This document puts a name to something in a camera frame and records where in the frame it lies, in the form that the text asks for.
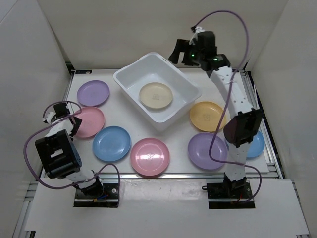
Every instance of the white bin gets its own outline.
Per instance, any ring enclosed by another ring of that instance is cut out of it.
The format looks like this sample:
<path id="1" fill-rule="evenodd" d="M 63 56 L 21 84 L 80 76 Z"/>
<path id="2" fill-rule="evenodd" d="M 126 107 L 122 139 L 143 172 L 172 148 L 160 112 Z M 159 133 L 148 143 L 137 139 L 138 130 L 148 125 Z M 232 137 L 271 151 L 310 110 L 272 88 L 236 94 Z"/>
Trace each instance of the white bin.
<path id="1" fill-rule="evenodd" d="M 163 131 L 190 110 L 201 96 L 199 88 L 178 68 L 158 53 L 148 53 L 113 75 L 116 83 L 131 103 L 159 131 Z M 141 88 L 152 82 L 167 85 L 173 92 L 171 104 L 161 110 L 143 106 L 139 100 Z"/>

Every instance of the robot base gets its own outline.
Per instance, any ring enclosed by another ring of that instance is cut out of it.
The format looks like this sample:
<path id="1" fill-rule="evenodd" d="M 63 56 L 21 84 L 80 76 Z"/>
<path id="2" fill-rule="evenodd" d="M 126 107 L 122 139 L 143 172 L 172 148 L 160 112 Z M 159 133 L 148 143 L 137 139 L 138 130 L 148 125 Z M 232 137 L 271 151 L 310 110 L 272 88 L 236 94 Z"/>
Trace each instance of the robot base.
<path id="1" fill-rule="evenodd" d="M 251 187 L 248 182 L 242 189 L 231 192 L 230 196 L 225 191 L 222 182 L 207 183 L 207 186 L 204 186 L 203 190 L 207 190 L 208 192 L 209 209 L 255 208 L 253 200 L 243 202 L 252 196 Z"/>
<path id="2" fill-rule="evenodd" d="M 85 196 L 80 190 L 76 190 L 74 207 L 118 207 L 118 184 L 103 183 L 106 198 L 96 200 L 92 196 Z"/>

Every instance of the beige plate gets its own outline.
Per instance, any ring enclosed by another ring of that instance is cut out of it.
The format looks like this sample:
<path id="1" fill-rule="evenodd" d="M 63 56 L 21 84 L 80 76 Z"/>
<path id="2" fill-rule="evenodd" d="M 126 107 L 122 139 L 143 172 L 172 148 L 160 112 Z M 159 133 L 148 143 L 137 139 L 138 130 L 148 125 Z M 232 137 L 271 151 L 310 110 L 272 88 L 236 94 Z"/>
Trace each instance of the beige plate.
<path id="1" fill-rule="evenodd" d="M 214 132 L 217 129 L 223 109 L 212 102 L 200 102 L 195 104 L 190 110 L 190 120 L 199 130 Z M 224 116 L 220 129 L 226 124 Z"/>
<path id="2" fill-rule="evenodd" d="M 169 87 L 162 83 L 148 83 L 140 90 L 140 101 L 145 106 L 160 109 L 168 106 L 173 100 Z"/>

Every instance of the wire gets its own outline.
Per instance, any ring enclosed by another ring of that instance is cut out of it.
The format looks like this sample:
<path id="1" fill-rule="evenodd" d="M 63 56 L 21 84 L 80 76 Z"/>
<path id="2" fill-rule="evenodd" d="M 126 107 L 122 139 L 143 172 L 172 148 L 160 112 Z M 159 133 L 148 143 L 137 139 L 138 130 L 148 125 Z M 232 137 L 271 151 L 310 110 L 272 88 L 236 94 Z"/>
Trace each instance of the wire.
<path id="1" fill-rule="evenodd" d="M 73 103 L 73 104 L 75 104 L 75 105 L 77 105 L 77 106 L 79 107 L 79 111 L 76 112 L 76 113 L 74 113 L 74 114 L 68 115 L 68 116 L 62 118 L 61 120 L 59 120 L 59 121 L 57 121 L 57 122 L 51 124 L 50 126 L 47 126 L 47 127 L 43 128 L 43 129 L 41 129 L 41 130 L 35 132 L 34 134 L 32 134 L 32 135 L 25 141 L 24 147 L 23 147 L 23 156 L 24 156 L 24 161 L 25 161 L 25 163 L 26 163 L 26 166 L 27 166 L 28 169 L 30 170 L 30 172 L 31 172 L 31 174 L 33 175 L 33 177 L 35 178 L 35 180 L 38 181 L 41 185 L 43 185 L 44 187 L 47 187 L 47 188 L 49 188 L 49 189 L 60 190 L 60 189 L 65 189 L 65 188 L 68 188 L 68 187 L 71 187 L 71 186 L 76 187 L 78 184 L 81 184 L 81 183 L 84 183 L 84 182 L 90 182 L 90 181 L 94 180 L 95 178 L 97 178 L 98 175 L 101 174 L 101 172 L 103 171 L 103 169 L 104 169 L 105 167 L 111 165 L 111 166 L 113 166 L 113 167 L 115 168 L 115 170 L 116 170 L 116 172 L 117 172 L 117 174 L 118 174 L 118 203 L 119 203 L 119 202 L 120 202 L 120 197 L 119 197 L 119 194 L 120 194 L 120 193 L 119 193 L 119 191 L 120 191 L 120 173 L 119 173 L 119 170 L 118 170 L 118 168 L 117 168 L 117 166 L 116 166 L 115 164 L 109 163 L 109 164 L 106 164 L 106 165 L 102 166 L 101 169 L 100 169 L 97 173 L 95 173 L 95 175 L 94 175 L 92 178 L 90 178 L 90 179 L 88 179 L 88 180 L 86 180 L 86 181 L 73 182 L 73 183 L 71 183 L 71 184 L 68 184 L 68 185 L 65 185 L 65 186 L 62 186 L 62 187 L 51 186 L 51 185 L 49 185 L 49 184 L 43 182 L 43 181 L 40 179 L 40 177 L 36 174 L 36 172 L 34 171 L 34 169 L 32 168 L 32 166 L 31 166 L 31 164 L 30 164 L 30 162 L 29 162 L 28 156 L 27 156 L 27 146 L 28 146 L 30 140 L 31 140 L 34 136 L 40 134 L 41 132 L 43 132 L 43 131 L 45 131 L 45 130 L 47 130 L 47 129 L 52 128 L 53 126 L 57 125 L 58 123 L 62 122 L 63 120 L 66 120 L 66 119 L 68 119 L 68 118 L 71 118 L 71 117 L 73 117 L 73 116 L 75 116 L 75 115 L 78 115 L 78 114 L 80 114 L 80 113 L 82 112 L 81 106 L 80 106 L 78 103 L 76 103 L 76 102 L 72 102 L 72 101 L 59 101 L 59 102 L 52 103 L 52 104 L 48 105 L 48 106 L 45 108 L 45 110 L 44 110 L 44 112 L 43 112 L 43 118 L 45 118 L 46 111 L 47 111 L 51 106 L 53 106 L 53 105 L 55 105 L 55 104 L 58 104 L 58 103 L 71 103 L 71 104 Z"/>
<path id="2" fill-rule="evenodd" d="M 246 60 L 247 55 L 248 55 L 248 51 L 249 51 L 249 32 L 248 32 L 248 28 L 247 28 L 245 22 L 243 21 L 243 19 L 242 19 L 238 14 L 236 14 L 235 12 L 230 11 L 230 10 L 218 10 L 218 11 L 211 12 L 211 13 L 207 14 L 206 16 L 204 16 L 201 20 L 198 21 L 198 23 L 197 23 L 195 26 L 192 27 L 192 29 L 193 29 L 193 28 L 195 29 L 195 28 L 198 26 L 198 24 L 200 24 L 203 20 L 205 20 L 205 19 L 206 19 L 207 17 L 209 17 L 210 15 L 213 15 L 213 14 L 219 13 L 219 12 L 226 12 L 226 13 L 233 14 L 234 16 L 236 16 L 236 17 L 240 20 L 240 22 L 241 22 L 242 25 L 243 25 L 245 34 L 246 34 L 246 50 L 245 50 L 245 52 L 244 52 L 244 55 L 243 55 L 243 58 L 242 58 L 241 62 L 239 63 L 238 67 L 234 70 L 234 72 L 233 72 L 232 75 L 231 75 L 231 78 L 230 78 L 230 81 L 229 81 L 230 84 L 229 84 L 228 96 L 227 96 L 226 103 L 225 103 L 225 105 L 224 105 L 223 112 L 222 112 L 222 114 L 221 114 L 221 117 L 220 117 L 220 120 L 219 120 L 217 129 L 216 129 L 216 131 L 214 132 L 213 137 L 212 137 L 212 141 L 211 141 L 211 144 L 210 144 L 210 147 L 209 147 L 209 156 L 210 156 L 210 158 L 211 158 L 213 161 L 215 161 L 215 162 L 224 163 L 224 164 L 232 164 L 232 165 L 241 165 L 241 166 L 244 166 L 244 167 L 247 167 L 247 168 L 251 168 L 251 169 L 254 169 L 255 171 L 257 171 L 257 173 L 259 174 L 259 179 L 260 179 L 258 189 L 257 189 L 257 191 L 253 194 L 253 196 L 250 197 L 248 200 L 240 202 L 240 203 L 245 203 L 245 202 L 249 202 L 249 201 L 251 201 L 253 198 L 255 198 L 255 196 L 258 194 L 258 192 L 259 192 L 259 190 L 260 190 L 260 188 L 261 188 L 261 185 L 262 185 L 262 175 L 261 175 L 260 171 L 259 171 L 256 167 L 253 167 L 253 166 L 250 166 L 250 165 L 245 165 L 245 164 L 242 164 L 242 163 L 232 162 L 232 161 L 217 160 L 217 159 L 215 159 L 215 158 L 212 157 L 212 155 L 211 155 L 211 149 L 212 149 L 212 147 L 213 147 L 213 144 L 214 144 L 214 141 L 215 141 L 215 139 L 216 139 L 216 136 L 217 136 L 217 134 L 218 134 L 218 132 L 219 132 L 219 128 L 220 128 L 221 122 L 222 122 L 222 120 L 223 120 L 223 118 L 224 118 L 225 112 L 226 112 L 226 110 L 227 110 L 227 108 L 228 108 L 228 104 L 229 104 L 229 100 L 230 100 L 230 95 L 231 95 L 231 91 L 232 91 L 232 83 L 233 83 L 234 75 L 238 72 L 239 68 L 241 68 L 243 62 Z"/>

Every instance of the orange plate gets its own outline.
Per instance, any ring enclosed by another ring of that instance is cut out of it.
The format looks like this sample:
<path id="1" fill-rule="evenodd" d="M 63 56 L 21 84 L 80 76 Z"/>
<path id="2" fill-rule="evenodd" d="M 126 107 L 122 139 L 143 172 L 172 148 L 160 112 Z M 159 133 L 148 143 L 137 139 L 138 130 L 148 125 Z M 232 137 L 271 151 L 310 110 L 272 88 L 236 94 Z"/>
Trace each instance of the orange plate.
<path id="1" fill-rule="evenodd" d="M 195 104 L 190 110 L 190 120 L 199 130 L 214 132 L 217 129 L 223 109 L 212 102 L 200 102 Z M 224 116 L 220 129 L 226 124 Z"/>

